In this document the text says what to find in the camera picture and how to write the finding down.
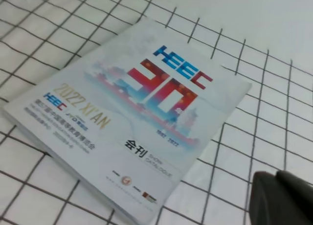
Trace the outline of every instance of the booklet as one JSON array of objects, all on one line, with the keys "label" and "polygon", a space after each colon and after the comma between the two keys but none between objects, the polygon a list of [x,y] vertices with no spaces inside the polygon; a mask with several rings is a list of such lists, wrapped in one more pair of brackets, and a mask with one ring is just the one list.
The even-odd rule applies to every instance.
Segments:
[{"label": "booklet", "polygon": [[4,113],[100,199],[147,225],[250,86],[144,19]]}]

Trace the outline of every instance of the sponsor logo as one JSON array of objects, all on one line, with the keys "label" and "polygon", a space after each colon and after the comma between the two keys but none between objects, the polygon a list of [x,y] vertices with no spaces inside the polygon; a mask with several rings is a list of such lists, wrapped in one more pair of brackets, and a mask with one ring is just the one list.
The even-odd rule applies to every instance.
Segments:
[{"label": "sponsor logo", "polygon": [[124,176],[122,178],[122,184],[125,185],[125,186],[129,186],[132,184],[132,179],[131,177],[128,177],[128,176]]}]

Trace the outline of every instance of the white tablecloth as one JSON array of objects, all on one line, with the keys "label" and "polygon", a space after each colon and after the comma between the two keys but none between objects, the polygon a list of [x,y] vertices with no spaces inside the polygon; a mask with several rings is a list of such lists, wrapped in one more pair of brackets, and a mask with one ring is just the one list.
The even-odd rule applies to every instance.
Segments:
[{"label": "white tablecloth", "polygon": [[[253,88],[152,225],[248,225],[255,171],[313,183],[313,76],[160,0],[0,0],[0,105],[150,17]],[[124,225],[0,117],[0,225]]]}]

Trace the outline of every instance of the black object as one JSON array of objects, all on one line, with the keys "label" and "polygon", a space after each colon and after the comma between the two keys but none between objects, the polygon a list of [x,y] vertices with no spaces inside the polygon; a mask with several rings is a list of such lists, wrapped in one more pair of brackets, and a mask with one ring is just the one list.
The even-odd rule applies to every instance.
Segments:
[{"label": "black object", "polygon": [[253,176],[252,225],[313,225],[313,188],[287,171]]}]

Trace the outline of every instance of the small logo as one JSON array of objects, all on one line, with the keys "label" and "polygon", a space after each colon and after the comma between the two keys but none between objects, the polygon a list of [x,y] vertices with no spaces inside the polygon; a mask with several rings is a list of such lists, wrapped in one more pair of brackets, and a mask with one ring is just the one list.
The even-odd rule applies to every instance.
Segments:
[{"label": "small logo", "polygon": [[157,200],[146,192],[144,192],[142,196],[146,198],[148,201],[150,201],[151,203],[157,203]]},{"label": "small logo", "polygon": [[128,177],[128,176],[124,176],[122,178],[122,184],[125,185],[125,186],[129,186],[132,184],[132,179],[131,177]]}]

